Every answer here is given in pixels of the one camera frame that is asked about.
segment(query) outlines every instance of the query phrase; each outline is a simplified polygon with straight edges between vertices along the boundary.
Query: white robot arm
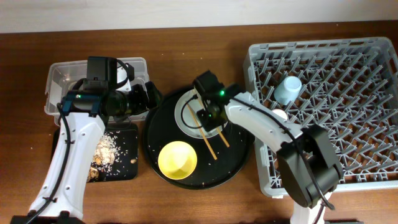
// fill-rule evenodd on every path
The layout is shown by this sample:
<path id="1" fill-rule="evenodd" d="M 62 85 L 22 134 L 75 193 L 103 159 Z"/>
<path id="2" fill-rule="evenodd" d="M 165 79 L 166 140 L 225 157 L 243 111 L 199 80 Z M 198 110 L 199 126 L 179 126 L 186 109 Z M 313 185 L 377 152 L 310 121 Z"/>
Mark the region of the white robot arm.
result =
<path id="1" fill-rule="evenodd" d="M 327 132 L 313 125 L 303 128 L 284 120 L 237 85 L 224 87 L 210 71 L 193 82 L 205 109 L 197 115 L 206 131 L 232 122 L 255 135 L 277 154 L 278 170 L 287 193 L 295 201 L 291 222 L 323 223 L 327 200 L 343 177 L 341 164 Z M 307 159 L 304 151 L 312 153 Z"/>
<path id="2" fill-rule="evenodd" d="M 109 117 L 124 120 L 160 101 L 152 82 L 145 84 L 145 92 L 141 85 L 130 86 L 133 79 L 134 68 L 129 64 L 116 58 L 88 58 L 87 78 L 78 81 L 57 105 L 60 136 L 44 184 L 28 216 L 14 216 L 11 223 L 83 223 L 87 175 Z"/>

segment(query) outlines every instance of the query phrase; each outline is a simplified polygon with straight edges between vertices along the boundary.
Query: wooden table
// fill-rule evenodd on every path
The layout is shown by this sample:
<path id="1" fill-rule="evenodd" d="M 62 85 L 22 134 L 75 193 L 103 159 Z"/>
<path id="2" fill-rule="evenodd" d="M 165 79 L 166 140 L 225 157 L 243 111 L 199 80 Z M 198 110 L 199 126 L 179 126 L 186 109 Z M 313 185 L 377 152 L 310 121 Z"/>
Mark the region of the wooden table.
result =
<path id="1" fill-rule="evenodd" d="M 27 213 L 49 168 L 57 127 L 44 113 L 44 91 L 53 63 L 89 55 L 144 57 L 150 79 L 168 93 L 208 69 L 226 85 L 244 86 L 242 64 L 251 44 L 372 36 L 386 36 L 398 49 L 398 21 L 0 34 L 0 222 Z M 210 190 L 167 183 L 142 155 L 136 179 L 86 186 L 85 222 L 251 223 L 292 214 L 289 197 L 260 192 L 254 153 L 236 177 Z M 333 194 L 336 211 L 327 211 L 326 219 L 396 223 L 397 200 L 396 189 Z"/>

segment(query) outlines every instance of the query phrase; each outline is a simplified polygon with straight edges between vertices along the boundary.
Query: clear plastic container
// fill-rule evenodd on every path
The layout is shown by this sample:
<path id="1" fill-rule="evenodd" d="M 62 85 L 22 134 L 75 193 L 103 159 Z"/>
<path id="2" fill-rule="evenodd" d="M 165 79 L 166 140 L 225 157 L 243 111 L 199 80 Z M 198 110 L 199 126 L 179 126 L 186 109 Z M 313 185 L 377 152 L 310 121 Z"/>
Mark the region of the clear plastic container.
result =
<path id="1" fill-rule="evenodd" d="M 124 63 L 129 63 L 134 67 L 134 80 L 130 82 L 131 85 L 141 84 L 145 89 L 145 83 L 149 81 L 147 72 L 147 63 L 145 59 L 137 58 L 119 58 Z M 44 106 L 44 111 L 48 115 L 54 116 L 54 123 L 58 125 L 58 118 L 60 116 L 57 110 L 57 103 L 61 102 L 74 84 L 81 78 L 86 78 L 87 74 L 87 60 L 75 62 L 60 62 L 54 63 L 50 67 L 49 76 L 47 77 L 47 86 L 45 94 L 47 101 Z M 142 113 L 136 116 L 130 116 L 131 121 L 143 121 L 147 113 Z"/>

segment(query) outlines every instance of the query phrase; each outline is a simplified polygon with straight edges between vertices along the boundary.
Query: white wall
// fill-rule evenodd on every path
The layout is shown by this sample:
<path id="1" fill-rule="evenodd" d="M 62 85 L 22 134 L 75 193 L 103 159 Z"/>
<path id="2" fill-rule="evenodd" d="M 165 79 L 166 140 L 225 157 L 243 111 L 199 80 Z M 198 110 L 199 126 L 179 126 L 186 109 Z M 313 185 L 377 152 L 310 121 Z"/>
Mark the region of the white wall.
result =
<path id="1" fill-rule="evenodd" d="M 398 0 L 0 0 L 0 33 L 398 19 Z"/>

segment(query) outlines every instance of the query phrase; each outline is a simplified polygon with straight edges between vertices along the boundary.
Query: plastic bin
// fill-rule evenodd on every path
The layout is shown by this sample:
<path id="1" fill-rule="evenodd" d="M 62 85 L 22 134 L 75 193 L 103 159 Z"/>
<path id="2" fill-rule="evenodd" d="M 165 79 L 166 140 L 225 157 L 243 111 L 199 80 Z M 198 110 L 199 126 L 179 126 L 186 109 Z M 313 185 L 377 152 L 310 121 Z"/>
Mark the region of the plastic bin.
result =
<path id="1" fill-rule="evenodd" d="M 145 83 L 149 81 L 147 72 L 147 64 L 143 58 L 119 58 L 124 63 L 129 63 L 134 67 L 134 80 L 130 82 L 131 85 L 141 84 L 145 89 Z M 58 125 L 59 112 L 57 110 L 57 103 L 61 102 L 74 84 L 81 78 L 86 78 L 87 60 L 75 62 L 60 62 L 54 63 L 50 67 L 49 76 L 47 77 L 47 86 L 45 94 L 47 94 L 47 101 L 44 106 L 44 111 L 48 115 L 54 116 L 54 123 Z M 136 116 L 130 116 L 131 121 L 144 121 L 147 112 Z"/>
<path id="2" fill-rule="evenodd" d="M 329 133 L 344 178 L 336 191 L 398 187 L 398 58 L 385 37 L 254 44 L 243 64 L 247 91 L 291 121 Z M 303 87 L 283 106 L 273 92 L 287 76 Z M 255 143 L 261 190 L 287 195 L 275 154 Z"/>

